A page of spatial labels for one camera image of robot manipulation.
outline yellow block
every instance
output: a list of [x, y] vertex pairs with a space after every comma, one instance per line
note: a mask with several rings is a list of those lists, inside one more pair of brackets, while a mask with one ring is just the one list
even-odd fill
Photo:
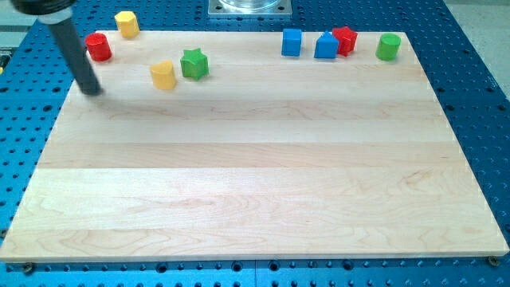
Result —
[[121, 11], [115, 15], [115, 22], [122, 37], [134, 37], [140, 33], [136, 15], [132, 11]]
[[174, 63], [163, 61], [151, 66], [152, 83], [156, 88], [173, 89], [177, 83], [174, 73]]

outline plastic block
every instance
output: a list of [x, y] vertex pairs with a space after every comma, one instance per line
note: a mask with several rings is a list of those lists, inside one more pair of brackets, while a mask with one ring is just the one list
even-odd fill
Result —
[[375, 56], [383, 61], [391, 61], [397, 57], [400, 37], [394, 33], [384, 33], [379, 39]]
[[88, 53], [94, 61], [106, 61], [112, 57], [108, 39], [103, 33], [91, 33], [85, 38]]
[[332, 33], [340, 42], [337, 53], [345, 57], [349, 56], [349, 53], [354, 51], [358, 34], [348, 26], [334, 28]]
[[151, 66], [152, 83], [156, 88], [173, 89], [177, 81], [174, 73], [174, 63], [163, 61]]
[[200, 49], [184, 50], [181, 58], [182, 75], [200, 80], [209, 73], [207, 56]]
[[115, 15], [115, 22], [122, 37], [134, 37], [140, 33], [136, 15], [132, 11], [121, 11]]
[[282, 56], [300, 56], [302, 39], [301, 33], [300, 29], [284, 29], [284, 36], [281, 43]]
[[328, 31], [324, 32], [316, 43], [315, 58], [335, 59], [338, 51], [339, 41]]

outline wooden board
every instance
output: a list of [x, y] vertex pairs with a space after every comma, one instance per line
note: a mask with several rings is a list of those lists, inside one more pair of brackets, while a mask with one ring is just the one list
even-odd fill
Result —
[[[508, 246], [402, 35], [281, 57], [281, 33], [106, 32], [105, 94], [73, 85], [0, 249], [5, 261], [502, 255]], [[210, 75], [183, 79], [183, 49]], [[175, 62], [161, 91], [149, 66]]]

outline blue cube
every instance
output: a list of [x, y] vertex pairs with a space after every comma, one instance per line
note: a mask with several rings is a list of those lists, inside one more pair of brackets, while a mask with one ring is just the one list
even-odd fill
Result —
[[313, 57], [320, 59], [335, 59], [339, 41], [328, 31], [324, 32], [316, 43], [316, 53]]
[[284, 29], [284, 39], [281, 44], [282, 56], [300, 56], [301, 52], [301, 30]]

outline red cylinder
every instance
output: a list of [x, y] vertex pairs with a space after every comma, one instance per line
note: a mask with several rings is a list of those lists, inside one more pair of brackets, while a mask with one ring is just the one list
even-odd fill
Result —
[[103, 33], [91, 33], [85, 38], [85, 44], [94, 61], [106, 61], [112, 57], [110, 45]]

